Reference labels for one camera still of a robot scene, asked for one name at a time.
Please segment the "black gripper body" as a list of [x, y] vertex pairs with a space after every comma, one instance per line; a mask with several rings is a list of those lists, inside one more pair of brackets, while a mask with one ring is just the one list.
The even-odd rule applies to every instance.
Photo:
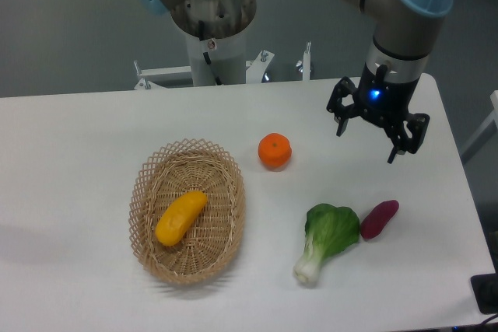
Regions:
[[389, 82], [384, 75], [364, 66], [358, 88], [354, 92], [354, 114], [380, 128], [408, 126], [416, 119], [409, 113], [409, 104], [419, 79], [411, 82]]

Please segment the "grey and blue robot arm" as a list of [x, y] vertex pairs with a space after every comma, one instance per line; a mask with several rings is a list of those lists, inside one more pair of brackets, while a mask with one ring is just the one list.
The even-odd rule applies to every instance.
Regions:
[[[152, 13], [169, 13], [185, 35], [193, 83], [221, 86], [248, 82], [245, 33], [256, 0], [140, 0]], [[345, 0], [377, 26], [358, 83], [343, 78], [327, 109], [338, 133], [355, 117], [384, 130], [391, 154], [416, 153], [430, 118], [409, 103], [453, 0]]]

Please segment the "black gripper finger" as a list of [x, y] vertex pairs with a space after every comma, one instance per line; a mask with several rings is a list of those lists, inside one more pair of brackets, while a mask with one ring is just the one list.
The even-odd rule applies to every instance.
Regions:
[[393, 148], [388, 156], [392, 164], [397, 155], [405, 153], [416, 154], [424, 142], [429, 126], [428, 114], [407, 114], [402, 121], [389, 124], [386, 135], [390, 138]]
[[349, 96], [354, 100], [356, 91], [357, 88], [353, 81], [348, 77], [343, 77], [335, 85], [328, 100], [326, 109], [334, 115], [335, 122], [338, 124], [336, 131], [338, 137], [345, 132], [349, 119], [359, 116], [359, 108], [355, 101], [347, 105], [343, 103], [343, 100]]

